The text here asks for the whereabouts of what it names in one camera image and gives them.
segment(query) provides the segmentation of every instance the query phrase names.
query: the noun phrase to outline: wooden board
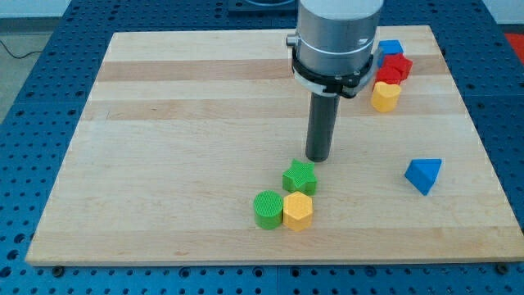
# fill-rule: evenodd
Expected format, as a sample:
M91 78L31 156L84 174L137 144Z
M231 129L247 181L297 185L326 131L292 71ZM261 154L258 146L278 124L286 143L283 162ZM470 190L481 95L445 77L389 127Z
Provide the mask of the wooden board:
M113 36L26 260L35 266L514 261L524 238L427 26L380 28L414 61L399 106L341 99L313 226L255 226L305 159L290 30ZM444 160L423 197L413 158Z

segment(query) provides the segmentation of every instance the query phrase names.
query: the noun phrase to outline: cable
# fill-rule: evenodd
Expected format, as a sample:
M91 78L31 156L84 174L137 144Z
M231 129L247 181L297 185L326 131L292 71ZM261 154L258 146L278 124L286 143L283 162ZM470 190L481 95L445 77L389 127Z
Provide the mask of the cable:
M21 57L18 57L18 56L16 56L16 55L14 55L14 54L9 50L9 48L7 48L6 44L5 44L2 40L0 40L0 44L3 46L4 49L6 49L7 53L8 53L12 58L15 58L15 59L24 59L24 58L30 56L31 54L42 53L41 51L34 51L34 52L26 53L26 54L24 54L24 55L21 56Z

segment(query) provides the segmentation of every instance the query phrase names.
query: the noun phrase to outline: yellow hexagonal prism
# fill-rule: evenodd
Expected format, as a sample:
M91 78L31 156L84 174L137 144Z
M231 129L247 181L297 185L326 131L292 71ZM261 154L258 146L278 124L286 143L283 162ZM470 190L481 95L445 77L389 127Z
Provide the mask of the yellow hexagonal prism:
M313 199L301 192L294 192L284 198L283 223L298 232L307 229L313 222Z

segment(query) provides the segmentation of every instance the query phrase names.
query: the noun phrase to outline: plastic block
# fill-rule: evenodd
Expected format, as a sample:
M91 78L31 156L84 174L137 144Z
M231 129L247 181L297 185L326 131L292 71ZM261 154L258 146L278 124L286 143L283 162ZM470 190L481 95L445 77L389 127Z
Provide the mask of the plastic block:
M378 42L378 47L382 49L382 58L378 61L379 67L382 67L386 55L404 53L399 40L382 40Z
M400 85L402 80L402 74L395 68L390 66L383 66L378 70L377 76L375 77L376 82L386 82L388 84Z
M303 163L293 159L291 168L282 175L282 187L289 193L298 191L314 195L317 190L317 177L313 170L314 163Z
M282 223L282 197L274 191L263 191L253 201L255 223L262 229L275 229Z
M404 176L426 196L436 182L441 164L441 159L414 159Z
M387 55L384 57L383 66L390 66L400 72L400 79L405 80L409 76L413 62L407 59L404 54Z
M301 192L294 192L284 198L284 225L299 232L313 222L313 199Z
M373 88L371 105L379 112L393 111L399 101L402 88L397 84L377 82Z

